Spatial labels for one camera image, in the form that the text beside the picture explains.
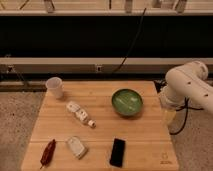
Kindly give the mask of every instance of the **floor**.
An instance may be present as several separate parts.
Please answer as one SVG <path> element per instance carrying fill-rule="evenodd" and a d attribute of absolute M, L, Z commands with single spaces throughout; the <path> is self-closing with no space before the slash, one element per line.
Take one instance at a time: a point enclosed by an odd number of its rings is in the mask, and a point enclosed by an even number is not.
<path fill-rule="evenodd" d="M 20 171 L 43 98 L 41 92 L 0 93 L 0 171 Z M 184 114 L 177 113 L 170 130 L 180 127 Z M 172 136 L 180 171 L 213 170 L 212 123 L 212 115 L 190 110 L 185 129 Z"/>

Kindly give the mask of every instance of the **green bowl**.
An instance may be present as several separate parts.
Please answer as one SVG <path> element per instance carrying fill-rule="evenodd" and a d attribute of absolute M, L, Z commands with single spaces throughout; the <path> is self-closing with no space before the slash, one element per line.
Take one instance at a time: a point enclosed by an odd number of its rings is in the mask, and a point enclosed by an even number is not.
<path fill-rule="evenodd" d="M 122 116 L 134 116 L 140 112 L 143 105 L 141 96 L 134 90 L 121 89 L 112 96 L 112 106 Z"/>

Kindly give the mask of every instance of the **wooden table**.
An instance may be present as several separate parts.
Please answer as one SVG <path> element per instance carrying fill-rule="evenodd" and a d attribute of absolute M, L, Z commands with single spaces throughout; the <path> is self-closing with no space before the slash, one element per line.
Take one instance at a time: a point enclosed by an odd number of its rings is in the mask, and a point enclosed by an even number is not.
<path fill-rule="evenodd" d="M 121 88 L 137 91 L 143 98 L 142 111 L 133 119 L 116 114 L 112 94 Z M 48 171 L 177 171 L 178 163 L 153 82 L 149 81 L 70 81 L 64 82 L 64 98 L 56 100 L 47 92 L 28 145 L 22 171 L 38 171 L 47 143 L 56 139 L 56 150 Z M 77 102 L 96 122 L 95 129 L 82 125 L 66 110 Z M 78 160 L 66 141 L 78 136 L 89 148 Z M 109 164 L 114 138 L 126 140 L 123 168 Z"/>

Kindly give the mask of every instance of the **black wall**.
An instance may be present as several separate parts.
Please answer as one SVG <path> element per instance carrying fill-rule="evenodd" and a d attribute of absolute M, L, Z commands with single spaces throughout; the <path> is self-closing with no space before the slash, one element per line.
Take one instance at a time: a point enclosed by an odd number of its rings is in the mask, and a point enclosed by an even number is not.
<path fill-rule="evenodd" d="M 0 17 L 0 56 L 123 57 L 139 17 Z M 213 17 L 145 16 L 130 56 L 213 57 Z"/>

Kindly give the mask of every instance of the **cup rim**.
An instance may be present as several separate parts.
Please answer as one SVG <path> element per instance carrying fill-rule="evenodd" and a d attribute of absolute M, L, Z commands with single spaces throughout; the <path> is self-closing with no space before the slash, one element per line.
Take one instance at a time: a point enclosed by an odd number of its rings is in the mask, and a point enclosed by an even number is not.
<path fill-rule="evenodd" d="M 53 79 L 59 80 L 59 84 L 56 87 L 49 87 L 47 84 L 49 81 L 52 81 Z M 61 85 L 62 85 L 62 79 L 59 77 L 51 77 L 45 82 L 45 86 L 47 89 L 56 89 L 56 88 L 60 87 Z"/>

